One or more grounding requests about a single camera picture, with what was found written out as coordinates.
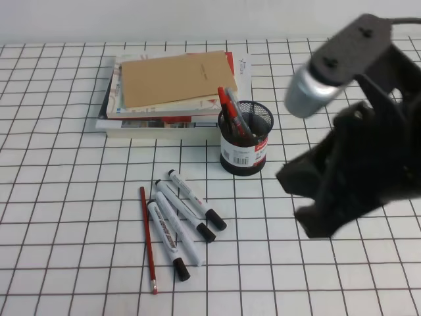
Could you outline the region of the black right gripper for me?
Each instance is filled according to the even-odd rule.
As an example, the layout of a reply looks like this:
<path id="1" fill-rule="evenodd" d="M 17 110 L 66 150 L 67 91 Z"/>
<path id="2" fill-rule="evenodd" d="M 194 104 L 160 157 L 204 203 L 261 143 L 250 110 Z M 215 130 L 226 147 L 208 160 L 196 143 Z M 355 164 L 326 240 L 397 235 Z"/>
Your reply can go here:
<path id="1" fill-rule="evenodd" d="M 319 144 L 276 173 L 287 194 L 315 198 L 327 171 L 320 200 L 295 212 L 309 238 L 331 238 L 380 206 L 420 197 L 420 68 L 390 45 L 357 82 L 369 103 L 338 114 L 333 149 Z"/>

